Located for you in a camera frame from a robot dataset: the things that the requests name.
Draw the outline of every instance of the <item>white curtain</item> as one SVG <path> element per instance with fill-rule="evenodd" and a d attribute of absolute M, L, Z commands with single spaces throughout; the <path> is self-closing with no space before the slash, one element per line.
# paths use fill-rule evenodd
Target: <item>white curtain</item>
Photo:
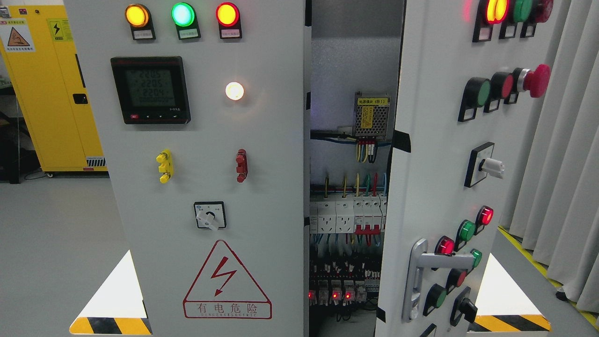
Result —
<path fill-rule="evenodd" d="M 573 0 L 509 232 L 599 312 L 599 1 Z"/>

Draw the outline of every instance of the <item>green push button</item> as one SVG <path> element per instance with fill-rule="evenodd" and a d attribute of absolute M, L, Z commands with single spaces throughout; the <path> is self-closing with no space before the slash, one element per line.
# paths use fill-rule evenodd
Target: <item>green push button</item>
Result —
<path fill-rule="evenodd" d="M 516 0 L 514 3 L 514 22 L 524 22 L 533 9 L 533 0 Z"/>
<path fill-rule="evenodd" d="M 464 220 L 459 228 L 459 239 L 462 241 L 470 241 L 476 231 L 476 225 L 469 220 Z"/>
<path fill-rule="evenodd" d="M 472 268 L 476 268 L 479 266 L 480 261 L 483 259 L 483 253 L 478 249 L 472 249 L 470 253 L 474 256 L 474 263 L 472 264 Z"/>

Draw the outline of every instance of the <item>yellow black hazard stripe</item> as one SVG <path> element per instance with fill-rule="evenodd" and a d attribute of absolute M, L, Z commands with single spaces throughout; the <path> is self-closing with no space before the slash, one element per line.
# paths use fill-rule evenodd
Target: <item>yellow black hazard stripe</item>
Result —
<path fill-rule="evenodd" d="M 543 315 L 477 316 L 468 328 L 472 332 L 551 331 Z"/>
<path fill-rule="evenodd" d="M 152 328 L 147 318 L 78 317 L 69 332 L 74 335 L 151 335 Z"/>

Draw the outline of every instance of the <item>high voltage warning sign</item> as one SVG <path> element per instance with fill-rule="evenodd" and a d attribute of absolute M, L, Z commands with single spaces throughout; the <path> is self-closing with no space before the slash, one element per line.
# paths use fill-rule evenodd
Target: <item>high voltage warning sign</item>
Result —
<path fill-rule="evenodd" d="M 218 240 L 185 295 L 183 312 L 187 318 L 269 320 L 273 305 L 237 254 Z"/>
<path fill-rule="evenodd" d="M 48 19 L 50 36 L 54 42 L 72 41 L 71 26 L 68 19 Z"/>
<path fill-rule="evenodd" d="M 7 52 L 34 52 L 35 46 L 25 19 L 0 20 L 0 38 Z"/>

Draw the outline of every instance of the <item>yellow terminal post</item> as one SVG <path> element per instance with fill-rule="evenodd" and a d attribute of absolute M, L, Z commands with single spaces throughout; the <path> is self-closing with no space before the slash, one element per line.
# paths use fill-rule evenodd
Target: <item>yellow terminal post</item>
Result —
<path fill-rule="evenodd" d="M 173 176 L 173 156 L 169 149 L 164 149 L 156 157 L 156 161 L 160 163 L 158 172 L 162 173 L 160 176 L 161 183 L 167 183 Z"/>

